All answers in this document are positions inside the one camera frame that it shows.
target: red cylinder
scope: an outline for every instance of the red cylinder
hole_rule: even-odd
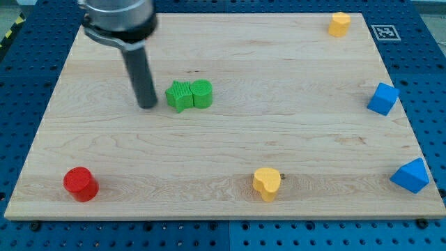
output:
[[[94,198],[99,190],[99,184],[85,167],[71,169],[63,178],[64,188],[80,202]]]

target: blue block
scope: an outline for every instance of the blue block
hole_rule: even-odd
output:
[[[429,184],[429,177],[424,168],[423,159],[418,158],[400,167],[399,170],[390,177],[390,180],[397,185],[413,192],[419,192]]]
[[[378,112],[384,116],[387,116],[397,101],[399,90],[388,86],[384,83],[379,83],[378,88],[375,91],[373,98],[371,98],[367,108],[374,112]]]

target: wood grain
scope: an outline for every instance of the wood grain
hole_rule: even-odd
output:
[[[389,181],[422,156],[401,103],[366,106],[391,84],[369,30],[329,14],[162,14],[147,40],[159,104],[139,109],[121,55],[83,31],[66,61],[5,216],[10,220],[442,218],[435,183]],[[209,79],[214,103],[177,114],[173,80]],[[98,196],[75,202],[64,174],[88,167]],[[252,174],[284,174],[262,201]]]

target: green block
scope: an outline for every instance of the green block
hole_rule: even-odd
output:
[[[207,108],[212,104],[212,84],[205,79],[198,79],[190,85],[196,108]]]
[[[174,80],[172,86],[166,90],[167,104],[175,107],[178,113],[186,108],[194,107],[194,98],[190,91],[190,82]]]

